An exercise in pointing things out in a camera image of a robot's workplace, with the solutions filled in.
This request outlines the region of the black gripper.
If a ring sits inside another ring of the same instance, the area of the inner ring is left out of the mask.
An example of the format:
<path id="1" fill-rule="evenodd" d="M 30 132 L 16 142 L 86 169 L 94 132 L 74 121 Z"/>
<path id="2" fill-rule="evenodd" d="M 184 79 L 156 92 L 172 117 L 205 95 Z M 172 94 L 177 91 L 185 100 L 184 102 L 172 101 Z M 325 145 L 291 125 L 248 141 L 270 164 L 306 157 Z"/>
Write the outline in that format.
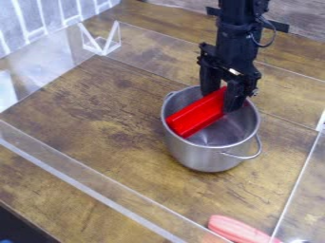
<path id="1" fill-rule="evenodd" d="M 215 45 L 199 44 L 200 92 L 207 96 L 219 89 L 220 80 L 227 81 L 223 112 L 230 113 L 240 109 L 246 98 L 256 93 L 256 82 L 262 74 L 252 62 L 258 54 L 255 41 L 262 37 L 262 24 L 251 22 L 234 25 L 219 21 L 216 26 Z M 230 68 L 243 76 L 243 80 L 231 79 L 234 74 Z"/>

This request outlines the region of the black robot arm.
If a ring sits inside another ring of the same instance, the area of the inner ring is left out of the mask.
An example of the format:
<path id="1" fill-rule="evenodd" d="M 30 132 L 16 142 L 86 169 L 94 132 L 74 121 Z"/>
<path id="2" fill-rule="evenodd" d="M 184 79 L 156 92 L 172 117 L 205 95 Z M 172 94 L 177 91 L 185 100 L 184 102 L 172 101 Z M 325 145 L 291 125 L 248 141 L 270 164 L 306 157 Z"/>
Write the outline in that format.
<path id="1" fill-rule="evenodd" d="M 260 72 L 254 67 L 260 44 L 262 14 L 266 0 L 217 0 L 215 45 L 199 44 L 199 82 L 203 96 L 220 88 L 224 81 L 225 92 L 223 112 L 242 107 L 247 97 L 256 92 Z"/>

